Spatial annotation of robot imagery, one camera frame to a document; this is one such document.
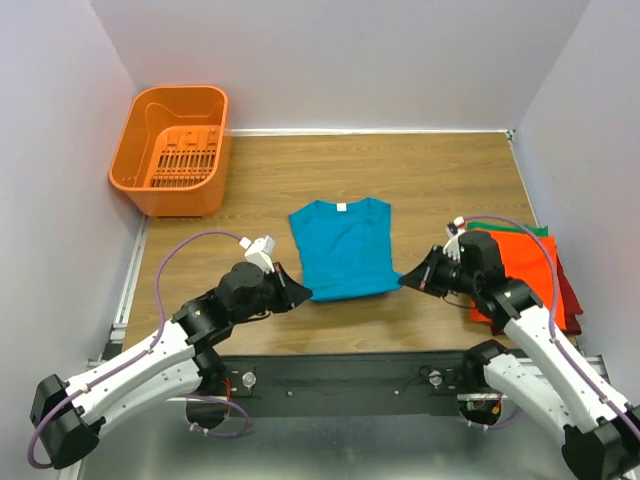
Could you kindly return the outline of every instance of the green cloth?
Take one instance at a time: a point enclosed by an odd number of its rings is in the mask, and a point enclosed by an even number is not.
[[[517,227],[506,227],[504,225],[493,225],[492,223],[484,223],[484,222],[469,222],[467,224],[469,230],[480,229],[480,230],[493,230],[496,232],[515,232],[515,233],[523,233]],[[532,227],[529,225],[525,225],[529,230],[535,233],[539,237],[548,237],[549,236],[549,227]]]

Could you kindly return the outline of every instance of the robotic arm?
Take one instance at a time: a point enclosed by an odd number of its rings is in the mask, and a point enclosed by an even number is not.
[[[246,261],[216,288],[185,303],[160,329],[113,360],[67,381],[51,375],[38,384],[30,418],[53,468],[84,458],[116,425],[152,404],[213,393],[227,378],[214,345],[229,338],[235,325],[288,312],[311,297],[271,261],[272,242],[267,237],[245,246]]]
[[[555,323],[550,325],[550,312],[525,282],[505,275],[498,244],[488,233],[450,229],[447,245],[434,246],[400,283],[436,297],[450,291],[470,295],[549,382],[528,374],[504,346],[490,340],[465,353],[466,383],[513,399],[562,445],[579,479],[617,478],[638,466],[640,438],[634,427],[640,427],[640,407],[605,382]]]

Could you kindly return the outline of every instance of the orange basket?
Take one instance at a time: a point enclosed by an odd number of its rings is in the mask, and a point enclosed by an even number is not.
[[[220,208],[231,151],[227,95],[157,87],[135,99],[109,179],[143,213],[202,217]]]

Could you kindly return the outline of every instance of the orange cloth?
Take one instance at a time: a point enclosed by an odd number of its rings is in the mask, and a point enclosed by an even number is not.
[[[547,260],[538,246],[528,235],[513,232],[489,232],[500,247],[500,256],[504,263],[505,274],[508,277],[519,278],[527,282],[531,289],[542,299],[545,307],[551,308],[553,298],[553,282]],[[553,258],[557,268],[556,241],[554,237],[539,238]],[[487,317],[477,310],[471,310],[471,320],[474,322],[491,323]],[[556,310],[556,325],[565,330],[564,304],[562,295],[558,291],[558,308]]]

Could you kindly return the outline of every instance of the blue t-shirt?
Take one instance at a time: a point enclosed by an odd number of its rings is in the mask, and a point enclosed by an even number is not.
[[[345,300],[400,288],[391,260],[388,203],[371,197],[347,204],[316,200],[289,215],[289,222],[312,300]]]

